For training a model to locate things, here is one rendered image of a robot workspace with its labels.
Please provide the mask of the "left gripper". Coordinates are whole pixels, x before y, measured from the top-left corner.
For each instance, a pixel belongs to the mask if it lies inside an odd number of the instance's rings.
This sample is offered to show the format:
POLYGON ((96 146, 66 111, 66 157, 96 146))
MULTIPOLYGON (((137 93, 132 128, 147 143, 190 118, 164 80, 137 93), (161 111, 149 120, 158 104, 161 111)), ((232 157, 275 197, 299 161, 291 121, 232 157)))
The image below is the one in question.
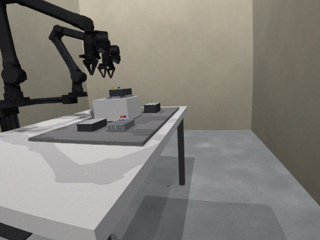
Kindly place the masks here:
POLYGON ((98 70, 99 70, 99 72, 101 73, 101 75, 102 75, 103 78, 105 78, 105 76, 106 76, 106 71, 108 72, 109 77, 112 78, 113 73, 114 73, 114 71, 115 71, 116 68, 114 67, 114 64, 104 63, 104 56, 106 56, 106 55, 103 55, 103 56, 102 56, 102 63, 99 63, 99 66, 98 66, 97 68, 98 68, 98 70), (109 67, 109 68, 107 68, 107 67, 109 67), (104 75, 103 75, 101 69, 104 69, 104 75), (110 71, 111 71, 111 70, 112 70, 112 73, 111 73, 111 75, 110 75, 110 71))

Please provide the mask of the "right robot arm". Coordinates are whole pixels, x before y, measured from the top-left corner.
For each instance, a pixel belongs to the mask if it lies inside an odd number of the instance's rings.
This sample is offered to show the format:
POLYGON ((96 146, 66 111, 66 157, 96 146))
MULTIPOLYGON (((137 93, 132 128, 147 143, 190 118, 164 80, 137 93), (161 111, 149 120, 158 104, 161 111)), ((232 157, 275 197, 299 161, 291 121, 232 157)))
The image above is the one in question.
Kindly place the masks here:
POLYGON ((27 80, 26 72, 21 68, 16 55, 14 42, 7 16, 6 4, 19 4, 40 13, 46 14, 84 31, 83 45, 86 54, 107 56, 110 44, 107 31, 94 30, 93 20, 84 15, 71 12, 44 0, 0 0, 0 51, 2 55, 1 77, 4 82, 4 100, 0 104, 10 104, 30 100, 24 97, 20 83, 27 80), (95 44, 96 39, 96 44, 95 44))

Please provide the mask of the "grey tube rack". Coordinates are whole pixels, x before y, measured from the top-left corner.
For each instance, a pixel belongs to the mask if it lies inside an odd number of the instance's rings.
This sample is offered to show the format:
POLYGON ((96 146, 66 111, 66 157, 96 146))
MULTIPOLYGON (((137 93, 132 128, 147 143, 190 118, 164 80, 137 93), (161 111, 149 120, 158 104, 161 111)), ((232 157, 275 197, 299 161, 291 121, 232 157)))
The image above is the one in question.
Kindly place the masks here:
POLYGON ((121 121, 118 119, 106 125, 107 132, 125 132, 129 128, 135 125, 135 119, 126 119, 126 121, 121 121))

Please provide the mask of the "grey flat rectangular mat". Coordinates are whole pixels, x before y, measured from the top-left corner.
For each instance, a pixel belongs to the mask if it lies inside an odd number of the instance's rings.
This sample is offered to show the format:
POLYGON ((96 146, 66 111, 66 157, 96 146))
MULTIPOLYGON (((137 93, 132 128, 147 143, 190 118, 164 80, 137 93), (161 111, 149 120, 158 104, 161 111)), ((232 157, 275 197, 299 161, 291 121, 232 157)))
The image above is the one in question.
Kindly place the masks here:
POLYGON ((107 126, 95 131, 78 131, 77 124, 91 120, 91 117, 30 137, 28 141, 143 147, 179 109, 161 107, 157 113, 145 113, 141 108, 141 115, 133 118, 135 125, 126 131, 107 131, 107 126))

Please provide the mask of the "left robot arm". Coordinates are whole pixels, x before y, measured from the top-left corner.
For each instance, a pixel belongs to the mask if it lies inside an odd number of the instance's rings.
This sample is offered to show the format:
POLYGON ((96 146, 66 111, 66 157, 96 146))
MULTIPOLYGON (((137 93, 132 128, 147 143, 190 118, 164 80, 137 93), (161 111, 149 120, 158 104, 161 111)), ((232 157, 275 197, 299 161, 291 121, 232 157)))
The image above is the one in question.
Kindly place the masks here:
MULTIPOLYGON (((76 38, 79 40, 84 40, 83 35, 85 32, 74 30, 67 27, 61 27, 60 25, 54 25, 50 35, 49 40, 51 40, 54 45, 56 46, 57 50, 59 51, 60 55, 62 56, 63 60, 65 61, 66 65, 69 68, 70 77, 72 80, 72 92, 68 92, 68 95, 79 95, 79 94, 87 94, 84 92, 82 87, 82 82, 87 80, 87 75, 79 69, 79 67, 74 62, 73 58, 71 57, 70 53, 68 52, 67 48, 65 47, 64 43, 62 42, 62 37, 68 36, 72 38, 76 38)), ((121 61, 120 56, 120 49, 117 45, 110 45, 111 42, 108 40, 109 43, 109 52, 107 56, 104 56, 104 63, 119 64, 121 61)))

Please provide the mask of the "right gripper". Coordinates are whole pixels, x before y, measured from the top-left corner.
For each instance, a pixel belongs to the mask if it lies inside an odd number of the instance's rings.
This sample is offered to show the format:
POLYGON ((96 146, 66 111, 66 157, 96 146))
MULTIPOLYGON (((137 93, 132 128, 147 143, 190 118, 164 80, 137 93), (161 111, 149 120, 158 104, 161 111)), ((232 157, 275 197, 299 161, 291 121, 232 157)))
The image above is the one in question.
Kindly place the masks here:
POLYGON ((86 54, 86 45, 88 45, 88 44, 92 44, 92 43, 87 43, 84 45, 84 54, 79 55, 79 58, 84 58, 83 64, 87 68, 89 74, 93 75, 94 71, 96 69, 96 66, 99 62, 98 60, 100 60, 101 57, 98 55, 90 54, 90 53, 86 54))

